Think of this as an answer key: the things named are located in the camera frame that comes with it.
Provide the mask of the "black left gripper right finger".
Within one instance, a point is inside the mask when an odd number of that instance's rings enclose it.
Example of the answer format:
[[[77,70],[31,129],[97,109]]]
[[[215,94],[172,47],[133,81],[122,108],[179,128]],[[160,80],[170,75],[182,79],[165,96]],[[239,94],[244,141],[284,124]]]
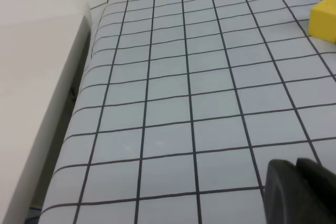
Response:
[[[308,158],[298,158],[296,168],[327,208],[335,208],[335,174]]]

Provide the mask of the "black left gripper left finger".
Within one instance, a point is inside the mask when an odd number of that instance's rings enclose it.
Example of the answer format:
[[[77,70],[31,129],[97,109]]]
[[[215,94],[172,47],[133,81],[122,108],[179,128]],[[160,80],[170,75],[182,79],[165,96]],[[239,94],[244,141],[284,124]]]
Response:
[[[281,159],[268,163],[264,211],[266,223],[335,223],[335,208],[320,201],[296,164]]]

